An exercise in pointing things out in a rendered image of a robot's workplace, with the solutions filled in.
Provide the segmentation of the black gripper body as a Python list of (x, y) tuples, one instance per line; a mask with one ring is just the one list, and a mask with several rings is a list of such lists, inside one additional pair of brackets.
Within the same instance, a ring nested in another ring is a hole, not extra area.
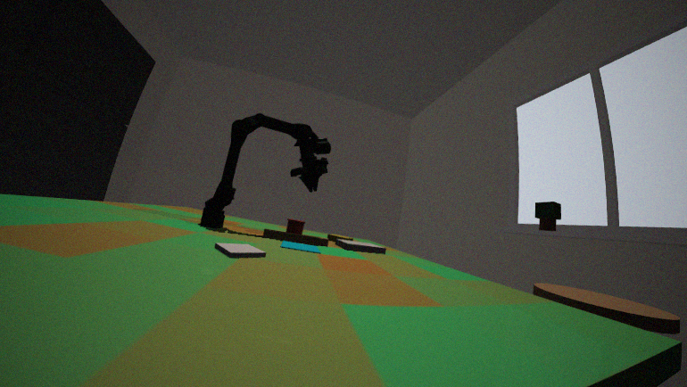
[(318, 175), (318, 174), (325, 174), (327, 173), (327, 168), (319, 168), (319, 167), (308, 167), (308, 158), (311, 156), (313, 158), (314, 154), (307, 154), (303, 155), (300, 161), (302, 161), (302, 167), (296, 168), (296, 169), (291, 169), (291, 177), (296, 177), (298, 175), (306, 176), (306, 175)]

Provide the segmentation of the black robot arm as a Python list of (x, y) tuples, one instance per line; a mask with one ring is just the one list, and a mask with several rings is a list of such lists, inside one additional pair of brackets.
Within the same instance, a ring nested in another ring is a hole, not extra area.
[[(301, 157), (307, 154), (322, 154), (330, 153), (331, 151), (331, 145), (328, 140), (326, 138), (318, 139), (319, 137), (306, 124), (291, 124), (265, 116), (262, 113), (245, 119), (235, 120), (232, 124), (231, 145), (221, 182), (213, 198), (205, 202), (206, 208), (203, 209), (201, 224), (198, 225), (210, 228), (223, 227), (225, 211), (222, 210), (234, 200), (236, 189), (232, 187), (232, 183), (242, 145), (247, 135), (259, 127), (270, 128), (278, 132), (281, 131), (292, 136), (293, 139), (297, 139), (294, 146), (300, 146)], [(308, 158), (309, 168), (319, 167), (323, 169), (327, 167), (327, 164), (327, 158), (321, 157), (320, 160), (316, 159), (315, 156), (313, 158), (309, 156)]]

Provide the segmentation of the beige flat rectangular box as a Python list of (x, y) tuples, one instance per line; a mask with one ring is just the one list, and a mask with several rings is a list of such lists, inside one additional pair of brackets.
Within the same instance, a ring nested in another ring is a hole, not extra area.
[(386, 248), (374, 245), (372, 243), (364, 243), (350, 240), (340, 240), (335, 239), (335, 245), (347, 250), (347, 251), (362, 251), (369, 253), (384, 253)]

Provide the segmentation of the yellow rectangular block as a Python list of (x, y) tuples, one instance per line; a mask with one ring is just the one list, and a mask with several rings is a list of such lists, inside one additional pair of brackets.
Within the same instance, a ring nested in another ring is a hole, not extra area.
[(344, 236), (340, 236), (340, 235), (327, 235), (327, 238), (328, 238), (329, 241), (334, 241), (334, 242), (335, 242), (335, 239), (353, 241), (352, 238), (344, 237)]

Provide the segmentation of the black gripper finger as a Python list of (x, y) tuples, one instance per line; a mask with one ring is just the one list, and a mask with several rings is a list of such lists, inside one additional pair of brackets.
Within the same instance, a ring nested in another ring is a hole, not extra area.
[(314, 192), (317, 191), (317, 188), (318, 188), (318, 181), (319, 181), (320, 176), (322, 176), (322, 174), (314, 175), (314, 176), (312, 177), (312, 179), (311, 179), (312, 188), (313, 188)]
[(306, 176), (299, 177), (301, 179), (301, 181), (305, 184), (305, 186), (308, 188), (310, 193), (312, 192), (312, 182), (311, 182), (312, 177), (313, 177), (313, 175), (306, 175)]

